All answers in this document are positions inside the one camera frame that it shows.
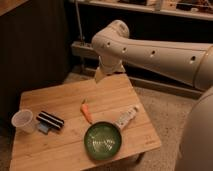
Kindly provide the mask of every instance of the wooden tabletop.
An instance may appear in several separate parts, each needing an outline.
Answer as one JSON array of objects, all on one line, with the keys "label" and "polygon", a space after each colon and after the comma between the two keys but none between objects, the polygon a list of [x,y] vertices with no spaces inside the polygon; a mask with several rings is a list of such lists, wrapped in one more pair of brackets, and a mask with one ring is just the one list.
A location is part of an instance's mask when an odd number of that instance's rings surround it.
[{"label": "wooden tabletop", "polygon": [[0,0],[0,16],[22,5],[28,0]]},{"label": "wooden tabletop", "polygon": [[[116,119],[133,105],[137,116],[122,130],[122,146],[110,160],[93,161],[84,148],[84,134],[90,124],[80,112],[86,99],[94,122]],[[45,110],[65,120],[59,132],[44,135],[16,130],[11,171],[84,170],[160,147],[161,141],[125,74],[114,75],[96,84],[93,79],[24,92],[20,109],[30,109],[34,116]]]}]

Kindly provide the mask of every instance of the orange carrot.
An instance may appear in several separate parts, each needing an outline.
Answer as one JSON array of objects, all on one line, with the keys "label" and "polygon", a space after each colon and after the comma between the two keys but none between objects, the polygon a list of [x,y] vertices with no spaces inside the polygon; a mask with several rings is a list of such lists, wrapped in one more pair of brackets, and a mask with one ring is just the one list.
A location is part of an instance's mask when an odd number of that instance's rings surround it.
[{"label": "orange carrot", "polygon": [[86,100],[83,100],[82,104],[81,104],[81,112],[84,114],[84,117],[86,118],[86,120],[92,124],[92,116],[91,113],[89,112],[89,107],[87,104],[85,104]]}]

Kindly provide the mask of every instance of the tiled floor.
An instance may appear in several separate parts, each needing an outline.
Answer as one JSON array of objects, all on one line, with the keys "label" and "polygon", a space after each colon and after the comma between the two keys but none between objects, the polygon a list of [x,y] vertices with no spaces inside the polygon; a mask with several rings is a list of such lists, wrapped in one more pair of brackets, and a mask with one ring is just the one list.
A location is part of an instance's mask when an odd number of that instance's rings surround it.
[{"label": "tiled floor", "polygon": [[[70,73],[64,83],[90,79],[90,77]],[[173,171],[187,114],[195,104],[194,99],[184,98],[144,88],[135,87],[142,104],[160,136],[162,147],[145,153],[142,161],[135,164],[137,156],[105,165],[93,171]],[[7,171],[11,159],[12,140],[0,137],[0,171]]]}]

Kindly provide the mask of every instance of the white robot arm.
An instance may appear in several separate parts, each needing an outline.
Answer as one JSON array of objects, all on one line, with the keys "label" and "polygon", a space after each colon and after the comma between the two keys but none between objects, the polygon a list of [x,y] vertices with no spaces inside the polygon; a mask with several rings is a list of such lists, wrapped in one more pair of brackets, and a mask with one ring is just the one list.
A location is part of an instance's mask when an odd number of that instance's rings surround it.
[{"label": "white robot arm", "polygon": [[180,143],[175,171],[213,170],[213,46],[128,39],[129,29],[115,20],[92,39],[100,55],[96,81],[122,72],[122,60],[207,90],[192,108]]},{"label": "white robot arm", "polygon": [[128,39],[129,29],[115,20],[92,39],[100,71],[123,71],[122,60],[181,81],[200,90],[213,83],[213,45]]}]

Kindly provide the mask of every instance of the clear plastic cup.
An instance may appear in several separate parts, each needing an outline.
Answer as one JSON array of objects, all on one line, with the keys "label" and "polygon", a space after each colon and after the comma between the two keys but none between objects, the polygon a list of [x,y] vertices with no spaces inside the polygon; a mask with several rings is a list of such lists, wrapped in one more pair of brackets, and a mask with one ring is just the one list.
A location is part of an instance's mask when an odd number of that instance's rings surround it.
[{"label": "clear plastic cup", "polygon": [[22,109],[16,112],[12,117],[12,125],[27,133],[32,133],[36,130],[36,123],[33,118],[33,112],[29,109]]}]

